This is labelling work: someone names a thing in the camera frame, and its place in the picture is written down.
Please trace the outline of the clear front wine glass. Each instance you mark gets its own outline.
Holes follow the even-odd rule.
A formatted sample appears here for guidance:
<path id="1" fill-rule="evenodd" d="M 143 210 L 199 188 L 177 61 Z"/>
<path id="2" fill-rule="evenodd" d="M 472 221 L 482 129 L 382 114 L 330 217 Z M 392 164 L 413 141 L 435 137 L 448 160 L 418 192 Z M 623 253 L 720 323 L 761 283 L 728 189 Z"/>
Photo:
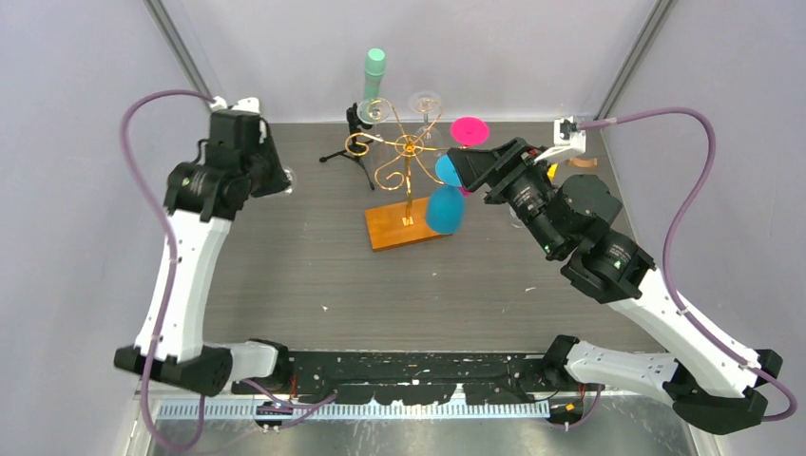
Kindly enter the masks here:
<path id="1" fill-rule="evenodd" d="M 281 191 L 281 194 L 283 194 L 283 195 L 291 195 L 295 191 L 295 189 L 297 188 L 297 174 L 289 166 L 284 166 L 282 168 L 282 170 L 283 170 L 283 173 L 284 173 L 286 186 Z"/>

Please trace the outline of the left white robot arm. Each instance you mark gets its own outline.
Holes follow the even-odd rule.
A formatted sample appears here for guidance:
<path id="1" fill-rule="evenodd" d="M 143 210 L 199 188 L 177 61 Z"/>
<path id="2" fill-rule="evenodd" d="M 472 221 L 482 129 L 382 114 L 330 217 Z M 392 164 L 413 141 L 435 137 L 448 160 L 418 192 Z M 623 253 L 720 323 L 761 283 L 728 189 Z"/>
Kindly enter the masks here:
<path id="1" fill-rule="evenodd" d="M 164 246 L 135 342 L 117 349 L 113 364 L 207 397 L 243 379 L 279 393 L 292 378 L 285 346 L 258 338 L 206 343 L 202 332 L 211 280 L 237 212 L 249 199 L 288 191 L 291 180 L 258 108 L 238 103 L 216 110 L 209 125 L 196 160 L 179 163 L 167 178 L 163 215 L 176 239 Z"/>

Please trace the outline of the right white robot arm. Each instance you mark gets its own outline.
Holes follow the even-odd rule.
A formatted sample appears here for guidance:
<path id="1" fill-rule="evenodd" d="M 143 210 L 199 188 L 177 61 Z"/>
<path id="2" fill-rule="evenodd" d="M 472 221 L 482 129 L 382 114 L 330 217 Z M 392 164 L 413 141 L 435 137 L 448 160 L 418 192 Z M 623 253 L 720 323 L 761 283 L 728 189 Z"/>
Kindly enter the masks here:
<path id="1" fill-rule="evenodd" d="M 674 297 L 652 256 L 613 228 L 622 205 L 607 185 L 585 174 L 555 185 L 542 154 L 516 138 L 490 150 L 452 148 L 447 156 L 466 189 L 486 187 L 485 203 L 514 211 L 574 289 L 633 321 L 662 352 L 613 351 L 559 335 L 540 376 L 556 390 L 599 384 L 638 393 L 716 435 L 765 421 L 760 387 L 777 377 L 781 357 L 744 347 Z"/>

